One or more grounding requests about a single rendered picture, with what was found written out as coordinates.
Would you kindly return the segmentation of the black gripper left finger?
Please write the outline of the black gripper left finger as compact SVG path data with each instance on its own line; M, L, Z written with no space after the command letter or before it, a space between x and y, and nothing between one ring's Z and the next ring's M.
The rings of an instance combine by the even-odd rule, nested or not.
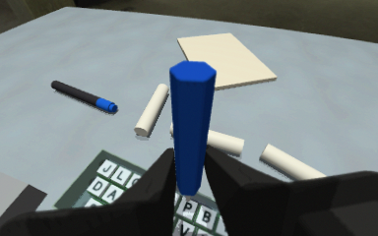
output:
M22 213L3 223L0 236L172 236L175 190L171 147L109 205Z

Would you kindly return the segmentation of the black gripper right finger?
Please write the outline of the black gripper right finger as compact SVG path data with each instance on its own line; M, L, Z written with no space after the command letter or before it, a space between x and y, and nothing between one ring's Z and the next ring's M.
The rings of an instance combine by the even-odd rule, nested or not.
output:
M290 183L207 145L204 167L228 236L292 236L308 212L378 201L378 172Z

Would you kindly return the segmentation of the cream flat rectangular sheet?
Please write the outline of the cream flat rectangular sheet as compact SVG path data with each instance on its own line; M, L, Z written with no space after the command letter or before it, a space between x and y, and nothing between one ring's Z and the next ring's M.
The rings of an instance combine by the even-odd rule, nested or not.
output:
M277 76L231 33L177 38L187 61L205 61L215 70L215 90L268 81Z

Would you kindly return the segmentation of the blue cylinder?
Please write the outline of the blue cylinder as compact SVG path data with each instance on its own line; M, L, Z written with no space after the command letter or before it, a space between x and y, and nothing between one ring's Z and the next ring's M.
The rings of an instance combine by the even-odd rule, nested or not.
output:
M169 68L176 185L186 202L202 183L216 78L205 61Z

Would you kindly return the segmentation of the cream cylinder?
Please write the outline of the cream cylinder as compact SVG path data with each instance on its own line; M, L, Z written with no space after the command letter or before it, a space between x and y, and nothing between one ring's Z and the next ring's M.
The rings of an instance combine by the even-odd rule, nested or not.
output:
M169 88L165 84L159 84L142 116L134 128L134 132L142 137L146 137L153 126L158 112L167 96Z
M173 135L173 126L171 123L169 133ZM236 154L241 154L244 146L244 140L209 130L207 145L214 148L220 148Z
M283 150L279 150L269 144L267 144L260 157L298 180L328 177Z

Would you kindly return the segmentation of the black marker with blue cap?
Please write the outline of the black marker with blue cap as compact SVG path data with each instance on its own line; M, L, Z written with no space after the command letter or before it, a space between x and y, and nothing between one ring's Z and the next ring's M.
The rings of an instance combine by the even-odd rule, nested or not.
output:
M118 106L114 102L93 95L92 93L89 93L87 91L81 91L79 89L70 87L59 81L53 81L50 85L53 89L61 91L62 93L65 93L67 95L74 96L82 101L85 101L108 112L116 112L118 109Z

